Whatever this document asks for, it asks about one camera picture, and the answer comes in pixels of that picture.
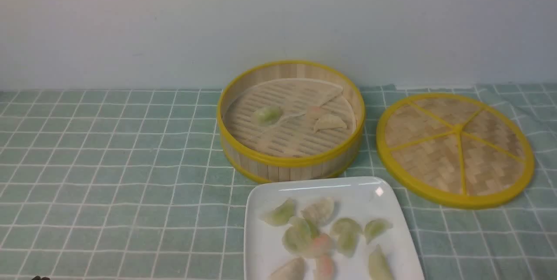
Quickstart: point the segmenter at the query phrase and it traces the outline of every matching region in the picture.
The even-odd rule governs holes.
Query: green dumpling
[[[285,225],[294,216],[295,210],[296,202],[293,199],[287,199],[279,207],[264,214],[262,219],[272,226]]]
[[[358,233],[351,231],[342,232],[336,241],[336,250],[346,257],[354,256],[356,246],[358,246],[358,237]]]
[[[394,280],[393,274],[390,272],[389,262],[387,262],[381,246],[377,246],[370,254],[368,271],[372,280]]]
[[[279,106],[264,106],[253,112],[253,123],[261,127],[272,125],[282,117],[282,109]]]
[[[370,243],[372,239],[380,236],[383,232],[392,228],[393,225],[383,218],[374,219],[364,228],[364,236],[366,237],[366,243]]]

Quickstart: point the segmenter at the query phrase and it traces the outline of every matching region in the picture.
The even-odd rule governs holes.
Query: steamed dumpling
[[[381,246],[377,246],[372,254],[370,254],[368,271],[372,280],[394,280]]]
[[[282,244],[287,251],[299,255],[310,248],[312,231],[308,222],[302,218],[292,217],[290,224],[292,226],[282,236]]]
[[[280,266],[268,280],[303,280],[306,273],[306,262],[304,258],[294,258],[290,262]]]
[[[375,219],[368,222],[368,224],[366,224],[366,227],[364,228],[366,243],[371,242],[372,239],[380,236],[383,232],[392,227],[393,225],[383,218]]]
[[[295,210],[296,202],[293,199],[287,199],[279,207],[264,214],[263,221],[272,226],[285,225],[294,216]]]
[[[315,260],[314,280],[332,280],[335,276],[335,262],[328,255]]]
[[[253,112],[252,122],[261,127],[272,125],[282,117],[282,109],[279,106],[264,106]]]
[[[316,225],[323,225],[332,217],[335,210],[335,200],[331,197],[324,197],[302,210],[302,217],[310,220]]]
[[[318,107],[318,106],[310,106],[308,107],[308,111],[306,112],[306,116],[308,119],[317,120],[320,117],[328,114],[329,112],[325,109]]]
[[[344,121],[342,121],[342,119],[340,119],[340,117],[328,113],[320,117],[317,121],[315,121],[314,133],[316,133],[319,130],[336,129],[336,128],[347,129],[348,126]]]
[[[343,232],[336,241],[336,250],[348,258],[354,256],[356,246],[358,246],[358,237],[358,233],[351,231]]]
[[[333,243],[330,236],[326,233],[321,233],[317,238],[312,239],[309,246],[300,254],[306,258],[315,258],[332,251]]]
[[[331,227],[331,234],[333,236],[338,236],[344,232],[352,232],[356,234],[362,233],[362,227],[356,221],[350,218],[340,218],[335,221]]]

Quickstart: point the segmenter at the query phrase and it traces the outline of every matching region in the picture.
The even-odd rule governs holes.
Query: bamboo steamer
[[[378,122],[377,148],[399,182],[451,207],[500,205],[534,173],[534,154],[520,129],[459,95],[420,94],[393,104]]]
[[[315,119],[299,115],[324,101],[322,108],[342,118],[347,129],[314,133]],[[253,124],[253,112],[266,105],[278,105],[289,119],[272,127]],[[362,95],[346,76],[308,61],[252,68],[225,88],[217,105],[225,156],[258,183],[342,173],[358,154],[365,115]]]

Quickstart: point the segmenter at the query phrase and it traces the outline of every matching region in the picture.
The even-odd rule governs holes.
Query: white plate
[[[266,280],[274,270],[292,260],[294,256],[282,246],[282,235],[287,226],[272,227],[262,221],[261,215],[283,203],[288,197],[297,202],[296,212],[319,197],[333,197],[337,218],[349,217],[362,227],[374,218],[385,218],[393,228],[369,244],[360,236],[354,257],[347,258],[335,252],[337,280],[370,280],[368,257],[377,244],[386,255],[396,280],[423,280],[410,231],[396,200],[393,189],[376,177],[348,177],[316,179],[259,185],[251,191],[245,209],[244,277],[245,280]],[[320,230],[329,233],[329,223]],[[313,279],[313,260],[306,260],[305,280]]]

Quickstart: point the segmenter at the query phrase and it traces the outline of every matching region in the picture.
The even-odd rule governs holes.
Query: dumpling in steamer
[[[306,262],[304,258],[294,258],[290,262],[280,266],[268,280],[303,280],[306,273]]]
[[[337,115],[331,115],[330,113],[328,113],[320,117],[317,121],[315,121],[314,133],[320,130],[337,129],[337,128],[347,129],[348,126]]]
[[[302,217],[310,220],[316,225],[324,225],[331,219],[335,211],[335,200],[331,197],[324,197],[302,210]]]
[[[308,107],[308,110],[306,112],[306,116],[310,120],[317,120],[320,117],[323,117],[324,115],[326,115],[328,113],[329,112],[326,111],[325,109],[323,109],[322,107],[310,106],[310,107]]]

